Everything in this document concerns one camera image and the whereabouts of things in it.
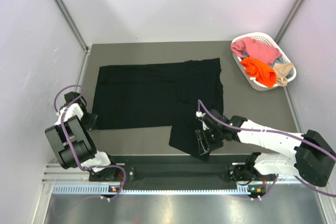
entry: vertical metal post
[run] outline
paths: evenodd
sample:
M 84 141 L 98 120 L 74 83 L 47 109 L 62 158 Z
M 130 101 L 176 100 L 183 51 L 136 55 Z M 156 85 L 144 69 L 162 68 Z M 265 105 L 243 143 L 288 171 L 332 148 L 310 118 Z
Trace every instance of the vertical metal post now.
M 63 3 L 62 0 L 54 0 L 54 1 L 55 1 L 56 5 L 58 6 L 60 12 L 62 13 L 65 21 L 68 23 L 68 25 L 69 25 L 70 29 L 72 30 L 74 36 L 78 40 L 78 43 L 81 45 L 83 50 L 85 52 L 87 52 L 89 47 L 85 43 L 85 41 L 84 41 L 82 35 L 80 34 L 77 26 L 75 25 L 75 22 L 71 18 L 70 13 L 68 12 L 67 8 L 65 7 L 65 4 Z
M 290 23 L 292 22 L 292 20 L 294 19 L 296 13 L 298 12 L 299 8 L 301 7 L 302 3 L 304 0 L 296 0 L 293 8 L 291 9 L 290 13 L 288 14 L 285 22 L 283 23 L 279 33 L 277 34 L 276 38 L 275 38 L 275 42 L 278 44 L 282 37 L 284 36 L 288 26 L 290 25 Z

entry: pink cloth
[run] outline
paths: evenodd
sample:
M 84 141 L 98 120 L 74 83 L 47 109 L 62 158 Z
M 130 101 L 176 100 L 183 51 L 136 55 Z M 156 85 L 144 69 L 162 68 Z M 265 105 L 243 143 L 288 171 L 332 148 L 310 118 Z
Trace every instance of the pink cloth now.
M 237 42 L 231 43 L 231 50 L 238 57 L 247 57 L 246 55 L 243 55 L 243 52 L 245 52 L 248 56 L 269 65 L 281 56 L 279 49 L 261 43 L 250 37 L 245 37 Z

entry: red cloth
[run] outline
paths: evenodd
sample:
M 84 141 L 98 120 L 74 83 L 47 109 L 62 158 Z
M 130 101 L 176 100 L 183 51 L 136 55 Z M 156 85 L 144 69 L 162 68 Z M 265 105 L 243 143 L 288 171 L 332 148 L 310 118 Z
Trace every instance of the red cloth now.
M 274 69 L 260 60 L 247 57 L 246 59 L 242 60 L 240 64 L 245 67 L 245 72 L 250 77 L 256 77 L 256 80 L 259 83 L 269 88 L 272 88 L 273 85 L 277 82 L 277 74 L 275 73 Z
M 238 40 L 237 42 L 231 43 L 231 50 L 238 57 L 247 57 L 243 55 L 243 52 L 245 52 L 248 54 L 248 56 L 258 59 L 261 62 L 269 65 L 272 64 L 275 59 L 281 56 L 279 49 L 261 43 L 250 37 L 245 37 Z

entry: reflective metal surface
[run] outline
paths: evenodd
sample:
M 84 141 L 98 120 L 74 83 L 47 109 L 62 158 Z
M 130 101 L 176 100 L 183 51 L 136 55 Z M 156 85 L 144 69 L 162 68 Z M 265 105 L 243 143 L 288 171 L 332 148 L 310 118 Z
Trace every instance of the reflective metal surface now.
M 55 218 L 85 197 L 53 195 L 45 224 L 326 223 L 317 194 L 301 185 L 276 185 L 267 198 L 253 202 L 218 195 L 122 195 L 111 203 L 93 198 Z

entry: clothing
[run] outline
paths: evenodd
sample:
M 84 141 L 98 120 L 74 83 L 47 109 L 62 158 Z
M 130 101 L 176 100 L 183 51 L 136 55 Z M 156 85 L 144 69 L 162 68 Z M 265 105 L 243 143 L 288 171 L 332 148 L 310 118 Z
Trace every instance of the clothing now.
M 269 65 L 261 62 L 258 59 L 252 57 L 247 57 L 240 62 L 245 67 L 245 72 L 250 77 L 256 77 L 256 80 L 272 88 L 273 85 L 277 82 L 277 74 Z
M 197 101 L 223 113 L 219 59 L 105 66 L 99 70 L 92 112 L 99 130 L 172 126 L 169 145 L 202 160 L 195 130 Z
M 245 58 L 246 52 L 248 56 L 258 59 L 265 64 L 272 64 L 277 58 L 281 57 L 279 49 L 261 43 L 250 37 L 245 37 L 237 42 L 231 43 L 232 52 L 241 58 Z
M 292 71 L 293 63 L 275 63 L 273 69 L 277 74 L 277 85 L 281 87 L 286 86 L 288 83 L 286 76 Z

